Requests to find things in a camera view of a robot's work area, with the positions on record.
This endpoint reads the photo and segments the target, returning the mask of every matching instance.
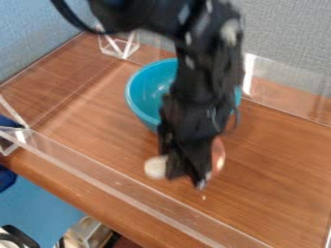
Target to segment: blue bowl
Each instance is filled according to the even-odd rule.
[[[147,128],[155,133],[160,123],[161,95],[169,91],[177,71],[177,59],[164,59],[145,65],[129,78],[125,87],[128,106]],[[242,90],[235,89],[235,103],[240,104]]]

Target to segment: blue wall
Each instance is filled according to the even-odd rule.
[[[88,23],[87,1],[67,0]],[[29,65],[72,36],[75,29],[49,0],[3,0],[0,3],[0,82]]]

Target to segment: wooden table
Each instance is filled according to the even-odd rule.
[[[171,55],[159,52],[160,58]],[[270,246],[322,247],[331,212],[330,128],[243,100],[239,128],[224,136],[226,169],[207,190],[196,191],[187,178],[152,181],[143,166],[156,154],[156,137],[124,100],[125,82],[139,68],[103,55],[96,37],[81,35],[17,75],[1,93],[33,130]],[[330,100],[258,78],[254,82],[275,95],[286,90],[288,96],[322,101],[323,111],[319,108],[312,116],[323,116],[327,123]],[[282,107],[283,99],[268,101]],[[203,247],[28,151],[19,149],[1,163],[143,247]],[[103,183],[111,181],[97,171],[91,173]]]

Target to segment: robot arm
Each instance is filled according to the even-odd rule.
[[[87,27],[63,0],[61,15]],[[203,189],[212,171],[212,141],[226,131],[243,80],[240,14],[228,0],[88,0],[105,32],[136,28],[175,42],[179,70],[163,99],[159,152],[167,155],[165,176],[189,175]]]

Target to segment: bowl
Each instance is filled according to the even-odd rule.
[[[125,100],[129,109],[147,128],[156,133],[160,123],[159,109],[161,96],[169,91],[176,77],[177,59],[164,59],[147,64],[129,78],[125,87]],[[235,89],[235,103],[240,104],[242,90]]]

